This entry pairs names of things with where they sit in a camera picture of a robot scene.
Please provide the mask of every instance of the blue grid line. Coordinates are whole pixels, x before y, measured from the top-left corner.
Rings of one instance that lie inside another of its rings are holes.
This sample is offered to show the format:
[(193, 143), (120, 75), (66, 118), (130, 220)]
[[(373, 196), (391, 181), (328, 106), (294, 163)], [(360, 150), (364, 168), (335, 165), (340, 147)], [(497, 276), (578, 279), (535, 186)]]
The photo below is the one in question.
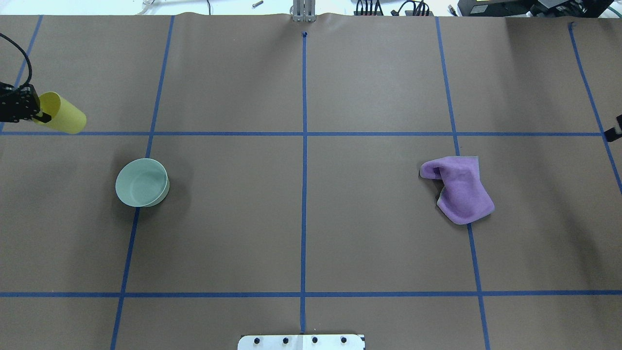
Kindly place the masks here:
[(307, 32), (302, 33), (302, 215), (300, 228), (300, 333), (307, 328)]
[(564, 136), (602, 137), (601, 133), (495, 132), (495, 131), (2, 131), (6, 136)]
[[(445, 80), (445, 93), (447, 94), (447, 106), (449, 110), (449, 118), (452, 123), (452, 131), (453, 131), (453, 147), (456, 152), (456, 156), (460, 155), (460, 145), (458, 144), (458, 134), (456, 131), (456, 123), (453, 117), (453, 105), (452, 105), (452, 95), (449, 89), (449, 78), (447, 77), (447, 65), (445, 64), (445, 52), (443, 51), (443, 39), (440, 31), (440, 22), (439, 18), (435, 17), (436, 20), (436, 33), (439, 38), (439, 51), (440, 51), (440, 63), (443, 67), (443, 79)], [(473, 227), (471, 224), (466, 226), (469, 237), (469, 244), (471, 247), (471, 259), (473, 262), (473, 273), (475, 275), (475, 286), (477, 288), (477, 292), (481, 293), (481, 280), (480, 280), (480, 268), (477, 263), (477, 253), (475, 251), (475, 239), (473, 239)], [(484, 346), (486, 350), (490, 350), (490, 338), (488, 336), (488, 322), (486, 321), (486, 310), (484, 308), (484, 298), (481, 295), (478, 295), (478, 304), (480, 306), (480, 318), (481, 318), (481, 328), (484, 337)]]
[[(496, 296), (622, 296), (622, 290), (489, 290), (489, 291), (306, 291), (307, 298), (441, 298)], [(3, 291), (0, 298), (119, 298), (121, 293), (80, 291)], [(135, 292), (124, 298), (299, 298), (298, 291)]]
[[(151, 120), (151, 130), (149, 131), (149, 141), (147, 142), (147, 151), (145, 152), (145, 158), (149, 158), (151, 155), (151, 145), (153, 143), (154, 132), (156, 130), (157, 112), (160, 105), (160, 95), (162, 94), (162, 85), (164, 84), (164, 75), (166, 73), (166, 63), (169, 57), (170, 41), (173, 33), (173, 25), (175, 24), (175, 16), (170, 17), (169, 33), (166, 39), (166, 46), (164, 49), (164, 58), (162, 59), (162, 69), (160, 70), (160, 82), (158, 83), (157, 95), (155, 96), (154, 113)], [(119, 303), (117, 305), (117, 313), (114, 318), (113, 335), (110, 341), (110, 350), (114, 350), (116, 347), (117, 335), (119, 334), (119, 326), (121, 324), (121, 314), (123, 313), (123, 302), (125, 300), (125, 291), (128, 285), (129, 267), (132, 262), (132, 253), (134, 251), (134, 241), (136, 239), (136, 229), (138, 228), (138, 218), (141, 214), (141, 208), (136, 208), (134, 211), (134, 222), (132, 223), (132, 232), (129, 237), (128, 255), (125, 261), (125, 268), (123, 270), (123, 280), (121, 281), (121, 296), (119, 297)]]
[[(26, 55), (30, 56), (30, 52), (32, 51), (32, 47), (35, 45), (35, 40), (37, 38), (37, 34), (39, 33), (39, 28), (41, 28), (41, 22), (43, 21), (43, 15), (39, 15), (39, 19), (37, 20), (37, 25), (35, 26), (34, 32), (32, 32), (32, 37), (30, 37), (30, 43), (28, 44), (28, 49), (26, 49)], [(14, 87), (19, 86), (19, 82), (22, 80), (22, 75), (24, 74), (24, 69), (26, 69), (26, 59), (22, 61), (22, 66), (19, 67), (19, 72), (17, 73), (17, 78), (15, 79)], [(4, 123), (0, 123), (0, 133), (4, 129)]]
[(575, 51), (575, 58), (577, 59), (577, 65), (579, 67), (579, 72), (581, 73), (583, 84), (585, 85), (585, 91), (587, 92), (587, 96), (590, 99), (590, 104), (592, 105), (592, 111), (594, 112), (596, 123), (598, 124), (598, 130), (600, 131), (601, 137), (603, 138), (603, 143), (605, 144), (605, 150), (607, 151), (607, 156), (609, 157), (609, 162), (611, 163), (613, 175), (615, 176), (616, 182), (618, 183), (618, 189), (620, 190), (620, 194), (622, 194), (622, 181), (620, 181), (620, 174), (618, 173), (616, 162), (613, 159), (613, 155), (611, 154), (611, 149), (609, 148), (609, 143), (607, 142), (607, 138), (605, 137), (605, 130), (603, 129), (603, 123), (600, 121), (600, 116), (598, 115), (598, 110), (596, 109), (596, 103), (594, 102), (594, 97), (592, 96), (592, 90), (590, 89), (590, 84), (588, 84), (587, 78), (585, 77), (585, 72), (583, 71), (583, 64), (581, 63), (581, 57), (579, 57), (579, 50), (577, 48), (577, 42), (575, 41), (574, 31), (572, 29), (575, 24), (576, 24), (575, 22), (568, 23), (568, 33), (570, 34), (570, 41), (572, 42), (572, 48)]

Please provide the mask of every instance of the white mounting plate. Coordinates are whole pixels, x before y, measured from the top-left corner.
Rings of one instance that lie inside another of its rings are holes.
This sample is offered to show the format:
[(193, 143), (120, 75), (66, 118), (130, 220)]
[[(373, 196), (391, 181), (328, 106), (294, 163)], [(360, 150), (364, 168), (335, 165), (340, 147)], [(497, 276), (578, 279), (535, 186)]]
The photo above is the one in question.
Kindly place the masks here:
[(297, 334), (274, 336), (243, 336), (238, 350), (365, 350), (365, 336), (357, 334)]

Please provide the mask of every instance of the folded towel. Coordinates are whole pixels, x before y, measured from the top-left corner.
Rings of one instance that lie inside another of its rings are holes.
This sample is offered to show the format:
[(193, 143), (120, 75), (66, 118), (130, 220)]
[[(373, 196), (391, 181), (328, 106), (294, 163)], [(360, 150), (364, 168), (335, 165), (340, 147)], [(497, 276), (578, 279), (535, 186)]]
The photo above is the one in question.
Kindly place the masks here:
[(445, 187), (437, 205), (454, 224), (469, 224), (494, 211), (493, 201), (480, 181), (477, 157), (435, 159), (424, 163), (419, 174), (426, 179), (443, 181)]

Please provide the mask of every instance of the vertical blue line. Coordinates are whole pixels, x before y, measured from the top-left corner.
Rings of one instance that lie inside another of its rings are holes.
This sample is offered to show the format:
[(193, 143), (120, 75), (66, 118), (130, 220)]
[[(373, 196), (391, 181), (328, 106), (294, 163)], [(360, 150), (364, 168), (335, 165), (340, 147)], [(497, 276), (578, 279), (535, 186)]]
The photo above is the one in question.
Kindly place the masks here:
[(307, 32), (302, 33), (302, 227), (300, 235), (300, 333), (307, 328)]
[[(175, 16), (170, 17), (169, 33), (166, 39), (166, 46), (164, 49), (164, 58), (162, 59), (162, 69), (160, 70), (160, 82), (157, 87), (157, 95), (155, 97), (154, 114), (151, 120), (151, 128), (149, 131), (149, 141), (147, 142), (147, 151), (145, 152), (145, 158), (149, 158), (151, 155), (151, 144), (153, 142), (154, 132), (156, 130), (157, 111), (160, 105), (160, 94), (162, 93), (162, 84), (164, 83), (164, 73), (166, 72), (166, 62), (169, 57), (170, 38), (173, 33), (173, 24), (175, 23)], [(138, 218), (141, 214), (141, 209), (136, 208), (134, 211), (134, 221), (132, 222), (132, 233), (129, 236), (128, 254), (125, 259), (125, 267), (123, 269), (123, 279), (121, 280), (121, 296), (119, 297), (119, 303), (117, 305), (117, 313), (114, 317), (113, 335), (110, 341), (110, 350), (116, 348), (117, 336), (119, 334), (119, 326), (121, 325), (121, 314), (123, 312), (123, 302), (125, 300), (125, 291), (128, 285), (129, 267), (132, 262), (132, 253), (134, 252), (134, 241), (136, 239), (136, 229), (138, 228)]]
[(598, 110), (596, 109), (596, 103), (594, 102), (594, 97), (592, 96), (592, 90), (590, 89), (590, 84), (588, 84), (587, 78), (585, 77), (585, 72), (583, 71), (583, 64), (581, 63), (581, 57), (579, 57), (579, 50), (577, 49), (577, 42), (575, 41), (575, 34), (572, 30), (572, 27), (575, 24), (576, 24), (575, 22), (568, 23), (568, 33), (570, 33), (570, 41), (572, 42), (572, 48), (575, 51), (575, 58), (577, 59), (577, 65), (579, 67), (579, 72), (581, 73), (581, 78), (583, 79), (583, 84), (585, 85), (585, 91), (587, 92), (587, 97), (590, 99), (590, 104), (592, 105), (592, 111), (594, 112), (596, 123), (598, 124), (598, 130), (600, 131), (600, 134), (603, 138), (603, 143), (605, 144), (605, 151), (607, 152), (607, 156), (609, 157), (609, 162), (611, 163), (613, 175), (615, 176), (616, 182), (618, 183), (618, 189), (620, 190), (620, 194), (622, 194), (622, 181), (620, 181), (620, 174), (618, 172), (618, 167), (616, 167), (616, 162), (613, 159), (613, 155), (611, 154), (609, 143), (607, 142), (607, 138), (605, 137), (605, 130), (603, 129), (603, 123), (600, 121), (600, 116), (598, 115)]
[[(439, 52), (440, 52), (440, 63), (443, 68), (443, 79), (445, 80), (445, 93), (447, 94), (447, 107), (449, 109), (449, 119), (452, 123), (452, 134), (453, 134), (453, 148), (456, 152), (456, 155), (460, 155), (460, 145), (458, 144), (458, 134), (456, 130), (456, 123), (453, 116), (453, 104), (452, 104), (452, 94), (449, 89), (449, 78), (447, 77), (447, 65), (445, 63), (445, 51), (443, 50), (443, 38), (440, 31), (440, 22), (439, 18), (435, 17), (436, 20), (436, 34), (439, 38)], [(481, 329), (484, 336), (484, 347), (486, 350), (490, 350), (490, 337), (488, 336), (488, 322), (486, 321), (486, 310), (484, 308), (484, 297), (481, 295), (481, 280), (480, 280), (480, 268), (477, 262), (477, 252), (475, 250), (475, 239), (473, 238), (473, 227), (471, 224), (466, 225), (466, 229), (468, 231), (468, 239), (469, 245), (471, 247), (471, 260), (473, 262), (473, 273), (475, 275), (475, 286), (478, 292), (478, 304), (480, 306), (480, 319), (481, 319)]]
[[(41, 28), (41, 22), (43, 21), (43, 15), (39, 15), (39, 19), (37, 20), (37, 25), (35, 26), (35, 31), (32, 33), (32, 37), (30, 37), (30, 43), (28, 44), (28, 49), (26, 50), (26, 55), (30, 56), (30, 52), (32, 51), (32, 47), (35, 45), (35, 40), (37, 38), (37, 34), (39, 33), (39, 28)], [(19, 67), (19, 73), (17, 73), (17, 78), (15, 79), (16, 88), (19, 87), (19, 82), (22, 80), (22, 75), (24, 74), (24, 69), (26, 68), (26, 59), (22, 61), (22, 66)], [(0, 133), (4, 129), (4, 123), (0, 123)]]
[(458, 135), (456, 134), (456, 122), (453, 117), (453, 103), (452, 93), (449, 90), (449, 79), (447, 78), (447, 65), (445, 64), (445, 51), (443, 50), (443, 38), (440, 33), (439, 18), (434, 17), (436, 20), (436, 35), (439, 38), (439, 52), (440, 52), (440, 64), (443, 68), (443, 79), (445, 80), (445, 94), (447, 95), (447, 108), (449, 109), (449, 120), (452, 124), (453, 133), (453, 147), (455, 148), (456, 155), (460, 155), (460, 147), (458, 146)]
[(151, 155), (151, 144), (154, 140), (154, 132), (156, 132), (157, 112), (160, 109), (160, 96), (162, 95), (162, 86), (164, 84), (164, 74), (166, 73), (166, 63), (169, 60), (170, 37), (173, 34), (173, 24), (175, 24), (175, 16), (170, 17), (169, 35), (166, 39), (166, 47), (164, 48), (164, 59), (162, 60), (162, 70), (160, 71), (160, 82), (157, 86), (157, 94), (155, 95), (154, 114), (151, 118), (151, 128), (149, 129), (149, 141), (147, 142), (147, 151), (145, 158)]

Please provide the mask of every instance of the horizontal blue line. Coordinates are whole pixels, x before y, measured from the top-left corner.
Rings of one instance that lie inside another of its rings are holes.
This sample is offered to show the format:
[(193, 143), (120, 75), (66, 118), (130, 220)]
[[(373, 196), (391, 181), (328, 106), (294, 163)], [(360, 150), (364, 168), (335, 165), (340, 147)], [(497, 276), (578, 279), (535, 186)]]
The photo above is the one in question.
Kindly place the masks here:
[[(2, 131), (0, 135), (17, 136), (149, 136), (148, 131), (85, 131), (77, 134), (66, 134), (59, 131)], [(412, 132), (296, 132), (296, 131), (155, 131), (155, 136), (599, 136), (601, 133), (527, 133), (527, 132), (445, 132), (445, 131), (412, 131)]]
[[(71, 291), (4, 291), (0, 298), (299, 298), (298, 291), (106, 293)], [(622, 290), (491, 290), (491, 291), (308, 291), (307, 298), (407, 298), (431, 296), (622, 295)]]

